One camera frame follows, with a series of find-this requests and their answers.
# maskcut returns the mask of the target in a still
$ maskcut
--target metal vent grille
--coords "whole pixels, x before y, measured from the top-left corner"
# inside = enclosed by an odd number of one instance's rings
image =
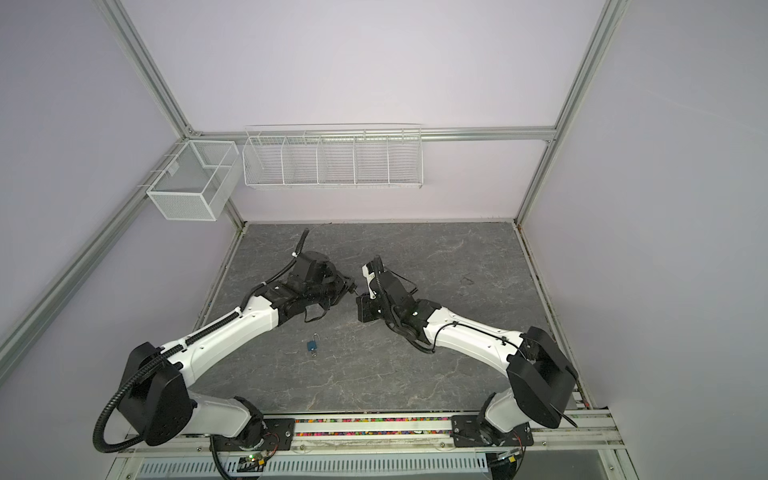
[[[246,140],[243,169],[246,185],[254,188],[420,187],[421,134],[259,132]]]
[[[485,454],[474,452],[379,455],[278,455],[266,464],[264,473],[238,472],[236,456],[223,458],[233,477],[367,477],[419,473],[487,472]],[[219,478],[210,458],[148,458],[139,469],[143,478]]]
[[[242,175],[232,141],[187,141],[147,189],[168,220],[216,220]]]

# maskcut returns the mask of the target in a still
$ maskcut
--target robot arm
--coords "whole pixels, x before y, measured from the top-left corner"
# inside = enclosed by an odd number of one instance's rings
[[[179,434],[222,435],[243,448],[269,435],[259,410],[245,399],[218,399],[190,392],[216,362],[254,337],[320,305],[324,312],[353,291],[355,283],[328,257],[302,253],[304,230],[294,258],[278,274],[251,289],[234,310],[179,340],[158,348],[147,342],[128,357],[121,387],[104,407],[93,432],[99,452],[117,452],[139,442],[160,445]],[[279,278],[289,273],[286,281]],[[118,444],[104,440],[104,428],[117,409],[139,435]]]
[[[557,428],[578,374],[551,337],[531,327],[526,333],[466,319],[444,306],[416,300],[396,274],[376,257],[362,268],[369,292],[357,298],[361,322],[384,319],[395,333],[424,353],[445,346],[498,370],[510,388],[490,396],[478,416],[486,444],[500,445],[517,425],[533,420]]]

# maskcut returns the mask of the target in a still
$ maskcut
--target red wire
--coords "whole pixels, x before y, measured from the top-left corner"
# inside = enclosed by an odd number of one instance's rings
[[[523,446],[523,441],[520,440],[520,435],[518,435],[518,433],[515,430],[512,430],[512,433],[515,434],[515,436],[518,438],[518,442],[520,442],[520,450],[521,450],[520,461],[515,466],[515,473],[517,473],[517,471],[520,470],[520,467],[523,464],[523,458],[525,457],[525,447]]]
[[[267,457],[267,458],[272,458],[275,455],[275,453],[277,452],[277,447],[280,446],[280,437],[277,436],[276,433],[272,433],[272,432],[267,433],[267,435],[272,435],[272,436],[275,437],[275,448],[272,449],[272,452],[270,452],[270,456]]]

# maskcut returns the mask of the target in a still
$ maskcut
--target white wire shelf basket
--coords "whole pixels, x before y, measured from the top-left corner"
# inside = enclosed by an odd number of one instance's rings
[[[248,131],[245,184],[253,188],[421,187],[419,129]]]
[[[147,189],[168,220],[216,220],[243,175],[233,141],[189,140]]]

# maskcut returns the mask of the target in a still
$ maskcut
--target white wall panel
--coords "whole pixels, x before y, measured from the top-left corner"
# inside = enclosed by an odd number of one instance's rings
[[[765,478],[768,4],[635,0],[524,224],[640,478]]]
[[[604,0],[124,0],[192,125],[552,125]]]
[[[515,217],[545,143],[425,142],[421,188],[253,190],[233,199],[255,222],[457,220]]]
[[[0,336],[176,137],[88,0],[0,2]]]
[[[3,478],[104,478],[91,444],[128,353],[189,333],[232,240],[227,218],[170,222],[148,204],[0,387]],[[109,442],[128,423],[116,413]]]

